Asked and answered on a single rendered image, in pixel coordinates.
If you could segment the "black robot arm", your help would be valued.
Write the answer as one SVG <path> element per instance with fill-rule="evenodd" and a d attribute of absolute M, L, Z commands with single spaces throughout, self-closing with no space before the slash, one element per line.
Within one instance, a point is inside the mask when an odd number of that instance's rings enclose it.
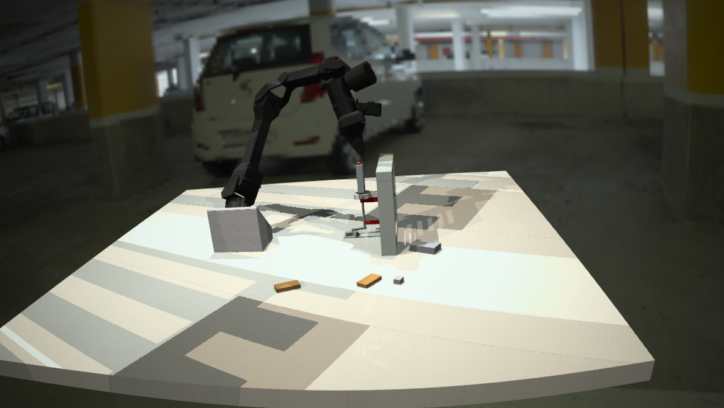
<path fill-rule="evenodd" d="M 289 102 L 291 92 L 296 87 L 320 83 L 317 89 L 326 89 L 329 100 L 332 102 L 341 96 L 351 95 L 351 90 L 358 92 L 376 81 L 374 71 L 367 61 L 351 69 L 338 56 L 331 56 L 314 67 L 289 73 L 284 72 L 276 80 L 266 83 L 255 96 L 253 104 L 255 120 L 243 160 L 234 169 L 221 192 L 223 199 L 226 199 L 225 208 L 254 205 L 263 180 L 263 174 L 259 172 L 258 165 L 269 127 L 271 122 L 279 116 L 280 110 Z M 279 98 L 271 91 L 280 86 L 286 88 L 283 98 Z M 363 112 L 363 115 L 382 116 L 382 104 L 370 101 L 359 103 L 356 99 L 355 105 L 358 111 Z"/>

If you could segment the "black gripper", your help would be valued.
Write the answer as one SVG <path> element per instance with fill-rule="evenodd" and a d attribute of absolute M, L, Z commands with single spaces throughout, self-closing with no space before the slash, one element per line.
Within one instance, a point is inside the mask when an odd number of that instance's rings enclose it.
<path fill-rule="evenodd" d="M 365 121 L 363 112 L 356 109 L 355 100 L 352 95 L 341 96 L 331 102 L 333 111 L 340 125 L 339 132 L 348 144 L 358 152 L 360 156 L 364 156 L 363 130 Z"/>

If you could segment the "brown rectangular block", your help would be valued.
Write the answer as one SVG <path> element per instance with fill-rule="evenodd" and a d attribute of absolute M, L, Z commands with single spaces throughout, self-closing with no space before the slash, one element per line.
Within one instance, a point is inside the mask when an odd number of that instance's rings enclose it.
<path fill-rule="evenodd" d="M 293 280 L 293 281 L 288 281 L 288 282 L 284 282 L 284 283 L 274 284 L 274 287 L 275 287 L 276 292 L 279 293 L 279 292 L 284 292 L 284 291 L 288 291 L 288 290 L 299 289 L 299 288 L 301 288 L 301 285 L 298 280 Z"/>
<path fill-rule="evenodd" d="M 357 282 L 356 282 L 356 285 L 358 285 L 359 287 L 362 287 L 362 288 L 366 288 L 366 289 L 367 289 L 367 288 L 369 288 L 371 285 L 374 285 L 375 283 L 377 283 L 377 281 L 380 281 L 380 280 L 382 280 L 382 276 L 376 275 L 376 274 L 373 274 L 373 273 L 372 273 L 372 274 L 370 274 L 369 276 L 367 276 L 367 277 L 365 277 L 365 278 L 360 279 L 359 281 L 357 281 Z"/>

